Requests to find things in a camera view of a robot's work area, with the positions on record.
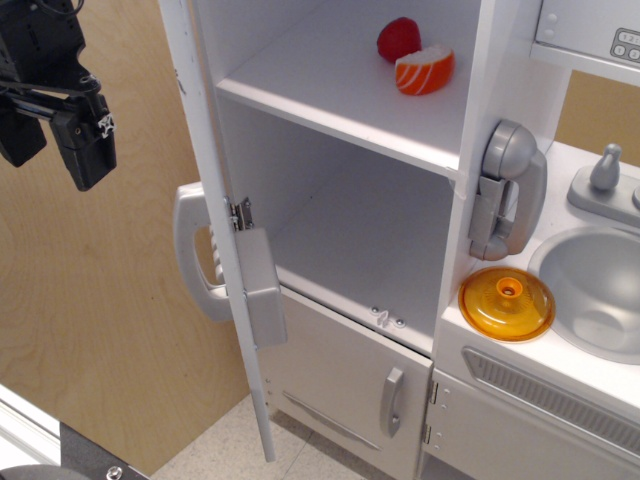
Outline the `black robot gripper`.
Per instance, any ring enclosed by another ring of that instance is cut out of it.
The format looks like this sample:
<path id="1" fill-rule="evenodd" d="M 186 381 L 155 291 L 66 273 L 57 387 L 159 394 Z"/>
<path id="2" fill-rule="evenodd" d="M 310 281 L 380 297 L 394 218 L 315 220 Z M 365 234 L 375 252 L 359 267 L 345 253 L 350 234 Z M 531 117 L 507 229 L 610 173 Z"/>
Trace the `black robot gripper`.
<path id="1" fill-rule="evenodd" d="M 1 3 L 1 85 L 54 97 L 50 126 L 76 188 L 85 192 L 117 165 L 115 121 L 101 83 L 80 64 L 82 1 Z M 47 145 L 37 119 L 1 108 L 1 155 L 18 168 Z"/>

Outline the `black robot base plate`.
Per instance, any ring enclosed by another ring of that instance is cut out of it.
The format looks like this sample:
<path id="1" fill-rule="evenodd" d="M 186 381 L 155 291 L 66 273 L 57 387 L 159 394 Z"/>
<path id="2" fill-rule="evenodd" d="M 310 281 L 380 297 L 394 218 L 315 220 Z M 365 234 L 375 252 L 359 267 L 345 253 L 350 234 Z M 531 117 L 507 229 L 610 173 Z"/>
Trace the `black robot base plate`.
<path id="1" fill-rule="evenodd" d="M 2 479 L 147 479 L 147 476 L 73 428 L 61 424 L 61 464 L 3 468 Z"/>

